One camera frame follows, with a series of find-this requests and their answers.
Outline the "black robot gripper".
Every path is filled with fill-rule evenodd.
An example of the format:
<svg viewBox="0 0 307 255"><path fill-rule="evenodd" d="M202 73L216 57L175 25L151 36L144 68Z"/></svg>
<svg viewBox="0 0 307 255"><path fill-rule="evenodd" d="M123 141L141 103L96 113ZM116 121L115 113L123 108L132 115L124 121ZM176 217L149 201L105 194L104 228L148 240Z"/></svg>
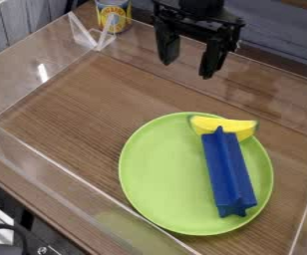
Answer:
<svg viewBox="0 0 307 255"><path fill-rule="evenodd" d="M178 31L200 40L207 40L199 75L211 79L222 69L228 51L238 49L244 20L224 7L224 0L153 0L153 27L158 52L168 66L180 54Z"/></svg>

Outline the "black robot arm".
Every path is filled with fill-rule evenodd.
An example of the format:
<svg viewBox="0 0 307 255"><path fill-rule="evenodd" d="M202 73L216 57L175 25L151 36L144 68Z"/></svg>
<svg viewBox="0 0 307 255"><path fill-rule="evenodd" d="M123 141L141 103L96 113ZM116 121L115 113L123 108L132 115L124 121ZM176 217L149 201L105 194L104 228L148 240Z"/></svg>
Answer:
<svg viewBox="0 0 307 255"><path fill-rule="evenodd" d="M158 53L168 66L180 56L183 35L206 43L199 75L211 79L230 52L239 48L246 21L228 12L226 0L153 0L153 28Z"/></svg>

